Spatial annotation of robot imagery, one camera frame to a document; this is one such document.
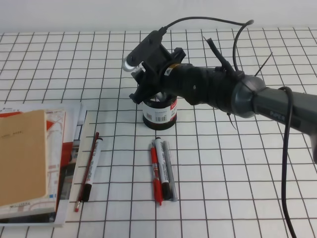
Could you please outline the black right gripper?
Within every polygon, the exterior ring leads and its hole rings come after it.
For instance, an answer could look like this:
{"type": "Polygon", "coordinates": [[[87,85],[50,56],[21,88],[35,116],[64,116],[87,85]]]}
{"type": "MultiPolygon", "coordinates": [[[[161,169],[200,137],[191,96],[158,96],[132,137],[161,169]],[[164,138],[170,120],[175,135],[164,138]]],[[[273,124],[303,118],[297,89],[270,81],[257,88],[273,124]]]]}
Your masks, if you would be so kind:
{"type": "Polygon", "coordinates": [[[140,104],[161,92],[163,90],[161,78],[165,70],[172,64],[181,63],[185,56],[186,54],[182,48],[175,48],[174,52],[170,53],[161,44],[147,60],[140,63],[143,69],[131,73],[138,83],[137,90],[130,95],[132,101],[140,104]]]}

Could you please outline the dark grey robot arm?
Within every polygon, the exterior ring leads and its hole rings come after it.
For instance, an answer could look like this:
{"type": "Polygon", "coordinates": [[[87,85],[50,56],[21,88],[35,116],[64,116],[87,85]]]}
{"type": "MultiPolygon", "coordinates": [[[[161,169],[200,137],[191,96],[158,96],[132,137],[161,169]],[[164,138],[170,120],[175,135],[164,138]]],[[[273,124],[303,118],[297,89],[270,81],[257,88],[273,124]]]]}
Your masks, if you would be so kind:
{"type": "Polygon", "coordinates": [[[282,123],[311,139],[317,151],[317,98],[289,87],[269,88],[264,81],[229,65],[207,68],[183,63],[185,52],[170,53],[162,45],[139,45],[124,60],[138,89],[131,99],[139,104],[157,93],[184,98],[190,105],[207,104],[242,118],[256,114],[282,123]]]}

